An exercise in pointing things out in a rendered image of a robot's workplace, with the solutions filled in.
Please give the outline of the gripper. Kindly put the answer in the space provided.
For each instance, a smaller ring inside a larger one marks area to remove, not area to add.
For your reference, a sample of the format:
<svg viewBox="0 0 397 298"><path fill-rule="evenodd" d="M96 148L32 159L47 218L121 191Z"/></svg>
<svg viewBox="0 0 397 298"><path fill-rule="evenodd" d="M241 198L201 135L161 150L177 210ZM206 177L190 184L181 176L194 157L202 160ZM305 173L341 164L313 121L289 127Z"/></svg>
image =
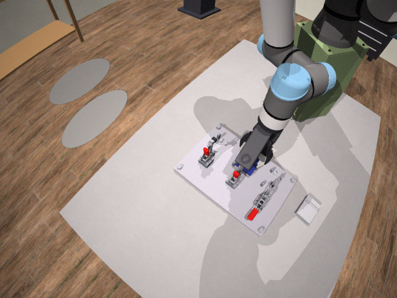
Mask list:
<svg viewBox="0 0 397 298"><path fill-rule="evenodd" d="M272 150L273 146L272 146L272 145L273 145L274 142L278 139L277 137L280 136L280 134L282 133L283 130L272 130L272 129L266 127L266 126L261 122L259 116L258 116L258 123L257 123L257 124L259 124L260 127L261 127L264 131L266 131L266 132L268 132L268 133L272 133L272 136L270 137L270 139L269 139L269 141L267 142L267 144L265 145L265 147L264 147L262 153L261 153L261 154L259 155L259 157L258 157L258 158L259 158L259 161L258 161L258 163L257 163L256 168L259 169L259 168L263 167L264 165L266 165L266 164L271 160L271 158L273 157L273 150ZM251 135L251 133L252 133L252 131L250 131L249 133L245 134L245 135L241 138L240 144L239 144L239 146L240 146L240 151L241 151L242 147L244 146L244 144L246 143L246 140L247 140L247 139L249 138L249 136Z"/></svg>

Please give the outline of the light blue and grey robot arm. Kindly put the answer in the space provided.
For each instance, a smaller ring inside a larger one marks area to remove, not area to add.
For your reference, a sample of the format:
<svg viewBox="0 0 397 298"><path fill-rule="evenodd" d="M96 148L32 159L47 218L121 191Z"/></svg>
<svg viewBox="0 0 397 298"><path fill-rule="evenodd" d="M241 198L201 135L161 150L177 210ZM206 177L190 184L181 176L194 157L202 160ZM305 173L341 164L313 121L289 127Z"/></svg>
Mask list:
<svg viewBox="0 0 397 298"><path fill-rule="evenodd" d="M259 118L272 130L284 129L300 104L325 94L336 83L330 64L315 63L294 46L295 4L296 0L260 0L263 34L257 49L277 70L261 101ZM327 45L350 48L357 40L361 17L397 40L397 0L325 0L311 31ZM257 124L235 162L250 170L271 136Z"/></svg>

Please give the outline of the toggle clamp with red handle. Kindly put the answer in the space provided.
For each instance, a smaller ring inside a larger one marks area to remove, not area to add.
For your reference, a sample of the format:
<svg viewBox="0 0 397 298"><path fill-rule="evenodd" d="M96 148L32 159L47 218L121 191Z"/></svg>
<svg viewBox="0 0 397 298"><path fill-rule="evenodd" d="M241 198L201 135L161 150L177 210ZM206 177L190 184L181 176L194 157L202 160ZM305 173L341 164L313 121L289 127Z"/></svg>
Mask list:
<svg viewBox="0 0 397 298"><path fill-rule="evenodd" d="M271 186L274 188L275 186L276 186L276 184L278 183L278 180L277 179L275 179L273 182L271 182ZM270 188L271 188L271 186L270 186ZM269 188L269 189L270 189ZM272 188L272 190L273 190L273 188ZM269 191L269 189L268 189L268 191ZM271 191L272 191L271 190ZM267 192L268 192L267 191ZM271 193L271 191L269 192L269 194ZM265 205L268 203L268 199L269 199L269 194L267 195L267 197L265 196L266 194L267 194L267 192L266 193L263 193L263 195L258 195L258 197L256 198L256 200L253 202L253 204L255 205L255 206L257 206L259 209L263 209L264 207L265 207ZM263 196L265 196L266 197L266 199L263 197ZM262 201L262 199L264 200L264 201ZM261 201L260 201L261 200ZM266 201L265 201L266 200ZM256 207L255 207L256 208ZM248 219L250 220L250 221L252 221L253 219L254 219L254 217L257 215L257 213L259 212L259 210L257 210L257 209L255 209L255 208L253 208L253 210L251 211L251 213L248 215Z"/></svg>
<svg viewBox="0 0 397 298"><path fill-rule="evenodd" d="M213 137L212 139L209 140L208 142L208 149L207 148L203 148L203 155L198 159L198 162L203 165L204 167L208 168L211 163L214 161L214 157L213 157L213 152L212 152L212 148L213 148L213 144L217 141L217 139L215 137ZM211 148L210 148L211 147ZM210 151L209 151L210 150Z"/></svg>

